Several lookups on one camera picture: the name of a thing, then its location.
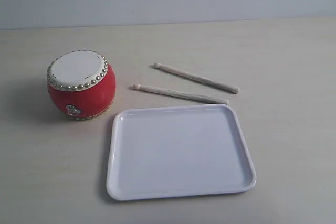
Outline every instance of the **plastic tray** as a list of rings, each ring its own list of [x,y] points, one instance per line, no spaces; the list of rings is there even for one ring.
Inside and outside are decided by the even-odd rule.
[[[116,200],[238,193],[255,182],[226,105],[125,110],[114,119],[107,191]]]

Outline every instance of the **tabletop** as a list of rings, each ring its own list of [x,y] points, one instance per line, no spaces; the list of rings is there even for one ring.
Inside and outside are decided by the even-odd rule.
[[[46,70],[74,50],[106,56],[111,108],[71,121]],[[0,222],[334,223],[336,18],[0,31]],[[160,62],[240,87],[237,95],[153,69]],[[118,202],[106,191],[113,117],[199,104],[134,83],[228,99],[257,172],[245,193]]]

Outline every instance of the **white drum head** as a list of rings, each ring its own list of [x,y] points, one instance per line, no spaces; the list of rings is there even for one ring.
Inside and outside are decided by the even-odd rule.
[[[47,78],[56,89],[80,91],[104,78],[108,63],[93,51],[75,51],[63,55],[49,66]]]

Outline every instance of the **tray rim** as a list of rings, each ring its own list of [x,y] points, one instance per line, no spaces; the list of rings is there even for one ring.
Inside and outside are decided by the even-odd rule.
[[[206,194],[196,194],[196,195],[191,195],[191,194],[180,194],[180,195],[172,195],[172,196],[150,196],[149,197],[123,197],[122,195],[118,194],[114,189],[113,186],[110,187],[110,175],[112,172],[112,168],[113,168],[113,162],[114,162],[114,146],[115,146],[115,142],[117,140],[116,135],[117,135],[117,131],[114,130],[116,127],[116,124],[118,123],[118,120],[121,116],[123,116],[125,113],[129,113],[132,111],[135,112],[142,112],[142,111],[157,111],[157,110],[169,110],[169,109],[184,109],[186,108],[187,110],[192,110],[192,108],[200,108],[200,107],[223,107],[226,108],[230,111],[230,113],[232,113],[235,123],[237,125],[237,129],[238,129],[238,133],[241,139],[241,143],[244,149],[244,153],[246,155],[247,161],[248,161],[248,165],[249,165],[249,169],[252,173],[252,180],[251,182],[244,187],[241,187],[241,189],[237,189],[237,190],[223,190],[223,191],[217,191],[217,192],[213,192],[213,193],[206,193]],[[177,198],[177,197],[189,197],[189,196],[206,196],[206,195],[221,195],[221,194],[234,194],[234,193],[243,193],[245,191],[249,191],[251,190],[257,181],[257,174],[255,171],[255,167],[253,165],[252,162],[252,158],[250,155],[250,152],[248,150],[244,135],[243,135],[243,131],[242,128],[240,126],[239,120],[238,120],[238,116],[236,114],[236,112],[228,105],[225,104],[201,104],[201,105],[187,105],[187,106],[169,106],[169,107],[157,107],[157,108],[140,108],[140,109],[127,109],[127,110],[123,110],[121,112],[119,112],[113,119],[113,124],[112,124],[112,135],[111,135],[111,144],[110,144],[110,154],[109,154],[109,160],[108,160],[108,169],[107,169],[107,179],[106,179],[106,190],[108,192],[108,194],[115,200],[118,201],[128,201],[128,200],[143,200],[143,199],[158,199],[158,198]]]

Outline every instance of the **drum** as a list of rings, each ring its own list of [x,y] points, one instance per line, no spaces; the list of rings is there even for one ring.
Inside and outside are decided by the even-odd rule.
[[[54,104],[77,120],[105,111],[116,92],[112,67],[94,51],[75,51],[57,58],[47,70],[47,80]]]

